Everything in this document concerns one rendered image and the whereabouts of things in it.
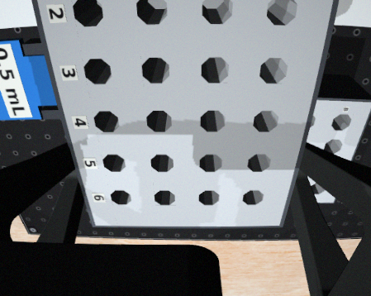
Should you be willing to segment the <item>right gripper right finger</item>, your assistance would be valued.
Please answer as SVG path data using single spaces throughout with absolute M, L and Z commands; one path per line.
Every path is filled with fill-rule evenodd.
M 350 260 L 307 176 L 361 219 L 364 235 Z M 371 168 L 306 143 L 290 206 L 310 296 L 371 296 Z

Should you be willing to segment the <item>black perforated breadboard plate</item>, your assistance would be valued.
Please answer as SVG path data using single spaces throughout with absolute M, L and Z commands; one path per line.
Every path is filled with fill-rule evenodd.
M 40 38 L 37 26 L 0 29 L 0 40 Z M 323 74 L 349 75 L 371 95 L 371 27 L 334 25 Z M 29 160 L 66 143 L 60 119 L 0 121 L 0 169 Z M 353 162 L 371 168 L 371 115 Z M 66 177 L 65 177 L 66 178 Z M 50 219 L 65 178 L 20 219 L 28 235 L 40 235 Z M 362 239 L 364 226 L 340 201 L 318 203 L 336 240 Z M 283 227 L 261 228 L 127 228 L 93 227 L 84 202 L 76 237 L 169 241 L 298 241 L 289 204 Z

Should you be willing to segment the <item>black tube block with white holed top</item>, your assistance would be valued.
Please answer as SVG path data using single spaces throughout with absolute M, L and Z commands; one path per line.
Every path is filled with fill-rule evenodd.
M 370 114 L 371 95 L 353 78 L 323 74 L 307 143 L 352 161 Z M 318 203 L 335 203 L 332 195 L 308 179 Z

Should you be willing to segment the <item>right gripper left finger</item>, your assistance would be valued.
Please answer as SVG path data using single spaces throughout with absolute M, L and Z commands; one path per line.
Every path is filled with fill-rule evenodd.
M 54 210 L 36 242 L 75 243 L 84 198 L 68 142 L 0 169 L 0 241 L 12 241 L 14 218 L 63 178 Z

